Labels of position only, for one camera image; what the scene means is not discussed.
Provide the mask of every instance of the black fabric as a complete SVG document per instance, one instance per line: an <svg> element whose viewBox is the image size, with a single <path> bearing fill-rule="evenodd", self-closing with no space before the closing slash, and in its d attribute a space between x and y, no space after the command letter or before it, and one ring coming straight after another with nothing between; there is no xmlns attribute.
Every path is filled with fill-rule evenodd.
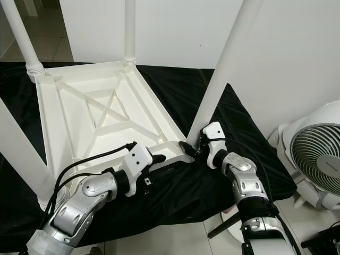
<svg viewBox="0 0 340 255"><path fill-rule="evenodd" d="M73 63L44 63L44 67ZM138 66L176 124L187 135L213 70ZM45 160L35 85L26 75L24 63L1 63L0 96L35 149ZM220 121L226 136L247 144L263 162L274 200L290 197L296 186L287 170L253 123L232 87L228 85L212 121ZM243 148L235 151L256 159ZM37 197L1 156L0 158L0 252L19 251L30 239L42 218ZM258 175L263 184L262 169ZM79 246L105 242L147 231L158 225L201 222L234 204L230 181L205 162L177 162L152 172L152 186L109 202L96 213Z"/></svg>

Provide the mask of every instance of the white fan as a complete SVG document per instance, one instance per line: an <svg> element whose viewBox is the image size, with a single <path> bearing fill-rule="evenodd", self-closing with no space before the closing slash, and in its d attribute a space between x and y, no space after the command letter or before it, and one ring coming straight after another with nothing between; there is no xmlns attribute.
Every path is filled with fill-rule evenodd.
<svg viewBox="0 0 340 255"><path fill-rule="evenodd" d="M340 101L280 125L268 141L297 184L295 208L340 210Z"/></svg>

